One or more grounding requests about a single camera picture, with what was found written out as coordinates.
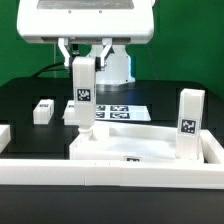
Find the black cable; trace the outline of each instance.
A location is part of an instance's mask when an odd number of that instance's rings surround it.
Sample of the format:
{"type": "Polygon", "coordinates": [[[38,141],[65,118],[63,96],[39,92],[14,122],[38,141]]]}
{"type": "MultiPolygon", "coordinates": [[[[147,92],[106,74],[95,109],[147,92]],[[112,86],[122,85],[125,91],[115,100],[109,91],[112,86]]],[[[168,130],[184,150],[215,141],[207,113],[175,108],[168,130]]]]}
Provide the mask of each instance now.
{"type": "Polygon", "coordinates": [[[65,68],[59,68],[59,69],[48,69],[48,70],[44,70],[43,72],[59,72],[59,71],[67,71],[67,69],[65,68]]]}
{"type": "Polygon", "coordinates": [[[42,72],[49,71],[50,68],[54,68],[54,67],[61,66],[61,65],[64,65],[64,62],[58,62],[58,63],[48,65],[48,66],[42,68],[41,70],[39,70],[38,72],[34,73],[31,77],[37,78],[42,72]]]}
{"type": "Polygon", "coordinates": [[[147,45],[147,49],[148,49],[148,54],[149,54],[149,58],[150,58],[151,65],[152,65],[152,72],[153,72],[154,80],[159,80],[157,67],[156,67],[156,64],[155,64],[155,61],[154,61],[154,55],[153,55],[153,52],[152,52],[152,48],[150,48],[150,46],[147,45]]]}

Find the green background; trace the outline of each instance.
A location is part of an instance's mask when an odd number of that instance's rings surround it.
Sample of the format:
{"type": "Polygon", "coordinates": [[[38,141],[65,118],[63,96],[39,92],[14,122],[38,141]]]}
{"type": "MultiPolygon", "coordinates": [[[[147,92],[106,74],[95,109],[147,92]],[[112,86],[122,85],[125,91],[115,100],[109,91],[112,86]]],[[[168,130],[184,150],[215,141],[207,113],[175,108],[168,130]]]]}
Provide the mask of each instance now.
{"type": "MultiPolygon", "coordinates": [[[[0,85],[62,60],[56,45],[27,44],[20,38],[18,3],[0,0],[0,85]]],[[[224,99],[223,10],[223,0],[160,0],[152,41],[127,47],[136,60],[136,79],[195,81],[224,99]]],[[[80,49],[85,54],[89,47],[80,49]]]]}

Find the white block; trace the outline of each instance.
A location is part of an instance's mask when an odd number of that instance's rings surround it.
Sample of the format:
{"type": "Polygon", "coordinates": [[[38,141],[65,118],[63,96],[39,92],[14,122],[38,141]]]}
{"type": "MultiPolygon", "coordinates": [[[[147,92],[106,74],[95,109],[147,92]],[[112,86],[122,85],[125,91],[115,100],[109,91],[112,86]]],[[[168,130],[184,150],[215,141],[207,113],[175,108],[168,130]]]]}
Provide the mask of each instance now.
{"type": "Polygon", "coordinates": [[[85,162],[1,159],[0,184],[85,185],[85,162]]]}
{"type": "Polygon", "coordinates": [[[96,113],[95,58],[76,57],[72,66],[75,125],[92,126],[96,113]]]}
{"type": "Polygon", "coordinates": [[[65,125],[75,125],[75,107],[73,100],[68,101],[63,119],[65,125]]]}
{"type": "Polygon", "coordinates": [[[41,100],[33,111],[34,124],[48,124],[54,113],[54,100],[41,100]]]}
{"type": "Polygon", "coordinates": [[[8,145],[11,140],[10,126],[0,125],[0,153],[8,145]]]}
{"type": "Polygon", "coordinates": [[[177,158],[199,159],[204,95],[204,90],[184,89],[181,92],[176,139],[177,158]]]}

